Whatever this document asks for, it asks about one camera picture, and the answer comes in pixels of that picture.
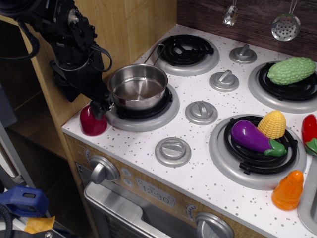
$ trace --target hanging ladle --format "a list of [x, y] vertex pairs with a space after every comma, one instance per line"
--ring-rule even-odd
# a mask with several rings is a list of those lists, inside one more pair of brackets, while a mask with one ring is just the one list
[[233, 0], [232, 5], [228, 7], [223, 16], [223, 23], [227, 26], [233, 26], [236, 23], [238, 16], [238, 8], [236, 7], [237, 0]]
[[279, 41], [290, 41], [294, 39], [301, 30], [301, 23], [297, 16], [293, 15], [297, 0], [292, 9], [293, 1], [289, 13], [278, 16], [272, 24], [272, 35]]

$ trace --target dark wooden backsplash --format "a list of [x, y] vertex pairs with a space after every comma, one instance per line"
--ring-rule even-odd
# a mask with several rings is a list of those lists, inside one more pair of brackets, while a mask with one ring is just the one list
[[237, 0], [238, 17], [227, 27], [222, 18], [232, 0], [177, 0], [177, 23], [215, 35], [317, 61], [317, 0], [298, 0], [293, 12], [301, 31], [288, 42], [271, 33], [273, 21], [288, 13], [291, 0]]

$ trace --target oven door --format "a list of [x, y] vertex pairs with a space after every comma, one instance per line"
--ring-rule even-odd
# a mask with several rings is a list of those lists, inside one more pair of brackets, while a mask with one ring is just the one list
[[89, 182], [91, 171], [79, 164], [77, 167], [102, 238], [197, 237], [197, 229], [189, 224], [115, 183]]

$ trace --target blue object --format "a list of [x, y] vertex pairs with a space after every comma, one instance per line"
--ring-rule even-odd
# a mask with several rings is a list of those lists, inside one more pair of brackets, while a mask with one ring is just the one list
[[39, 189], [18, 185], [0, 194], [0, 204], [20, 217], [41, 217], [48, 209], [49, 200]]

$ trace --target oven knob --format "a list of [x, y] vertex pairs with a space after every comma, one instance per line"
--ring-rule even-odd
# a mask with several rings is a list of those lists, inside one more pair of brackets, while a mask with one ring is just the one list
[[95, 184], [99, 184], [104, 180], [114, 181], [119, 178], [119, 171], [105, 157], [100, 155], [92, 156], [90, 165], [94, 169], [90, 178]]
[[185, 110], [188, 121], [197, 125], [208, 125], [213, 123], [217, 117], [217, 109], [210, 103], [197, 101], [189, 104]]
[[233, 238], [233, 230], [219, 217], [207, 212], [200, 212], [196, 216], [197, 238]]
[[257, 60], [257, 53], [250, 49], [248, 44], [234, 48], [229, 53], [229, 58], [239, 64], [250, 64]]
[[161, 140], [155, 147], [156, 159], [168, 167], [179, 167], [186, 164], [191, 155], [189, 145], [184, 140], [175, 137]]
[[220, 92], [231, 92], [239, 87], [239, 80], [230, 70], [227, 70], [213, 74], [209, 79], [209, 85]]

